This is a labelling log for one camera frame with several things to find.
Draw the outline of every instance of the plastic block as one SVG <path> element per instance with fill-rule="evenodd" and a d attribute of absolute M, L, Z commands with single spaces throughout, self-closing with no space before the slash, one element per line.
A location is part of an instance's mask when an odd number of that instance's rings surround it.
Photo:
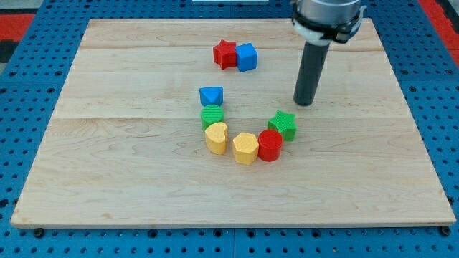
<path fill-rule="evenodd" d="M 205 131 L 206 145 L 215 154 L 222 155 L 227 150 L 227 124 L 218 122 L 211 124 Z"/>
<path fill-rule="evenodd" d="M 252 133 L 240 133 L 232 140 L 232 153 L 238 163 L 250 165 L 258 157 L 258 140 Z"/>
<path fill-rule="evenodd" d="M 273 129 L 267 129 L 258 136 L 258 157 L 264 161 L 275 161 L 280 157 L 282 135 Z"/>
<path fill-rule="evenodd" d="M 203 106 L 220 106 L 223 104 L 223 87 L 202 87 L 199 89 L 199 98 Z"/>
<path fill-rule="evenodd" d="M 214 62 L 219 64 L 222 69 L 235 67 L 237 65 L 236 42 L 221 40 L 214 47 Z"/>
<path fill-rule="evenodd" d="M 205 106 L 201 111 L 202 130 L 205 131 L 211 124 L 223 121 L 223 109 L 217 105 Z"/>
<path fill-rule="evenodd" d="M 236 53 L 239 71 L 245 72 L 257 68 L 258 53 L 252 43 L 237 46 Z"/>
<path fill-rule="evenodd" d="M 278 110 L 275 117 L 269 120 L 268 129 L 278 131 L 286 141 L 293 141 L 296 134 L 295 114 Z"/>

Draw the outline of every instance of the yellow block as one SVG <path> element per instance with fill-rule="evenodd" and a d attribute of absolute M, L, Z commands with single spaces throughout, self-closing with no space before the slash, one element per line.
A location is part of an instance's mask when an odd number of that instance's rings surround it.
<path fill-rule="evenodd" d="M 206 145 L 215 154 L 222 155 L 227 150 L 227 124 L 211 124 L 206 130 Z"/>
<path fill-rule="evenodd" d="M 240 133 L 232 140 L 232 153 L 236 162 L 250 165 L 258 157 L 258 140 L 252 133 Z"/>

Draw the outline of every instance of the green block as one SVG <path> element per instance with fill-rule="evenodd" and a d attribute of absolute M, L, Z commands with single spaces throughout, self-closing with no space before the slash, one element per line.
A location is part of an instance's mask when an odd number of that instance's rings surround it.
<path fill-rule="evenodd" d="M 205 131 L 211 124 L 223 121 L 223 109 L 217 105 L 207 105 L 201 111 L 202 130 Z"/>
<path fill-rule="evenodd" d="M 284 113 L 278 110 L 275 117 L 268 121 L 268 129 L 278 131 L 286 141 L 295 140 L 295 114 Z"/>

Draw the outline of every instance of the black cylindrical rod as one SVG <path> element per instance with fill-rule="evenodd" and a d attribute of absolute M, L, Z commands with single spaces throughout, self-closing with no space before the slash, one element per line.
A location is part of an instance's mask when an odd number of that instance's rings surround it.
<path fill-rule="evenodd" d="M 329 46 L 330 44 L 316 46 L 308 42 L 304 44 L 300 71 L 293 95 L 296 104 L 307 106 L 313 103 Z"/>

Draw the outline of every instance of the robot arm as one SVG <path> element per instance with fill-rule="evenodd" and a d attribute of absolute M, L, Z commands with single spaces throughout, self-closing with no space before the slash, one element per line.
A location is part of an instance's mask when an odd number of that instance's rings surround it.
<path fill-rule="evenodd" d="M 359 30 L 365 6 L 361 0 L 298 0 L 293 3 L 293 27 L 306 39 L 293 99 L 313 102 L 328 47 L 346 43 Z"/>

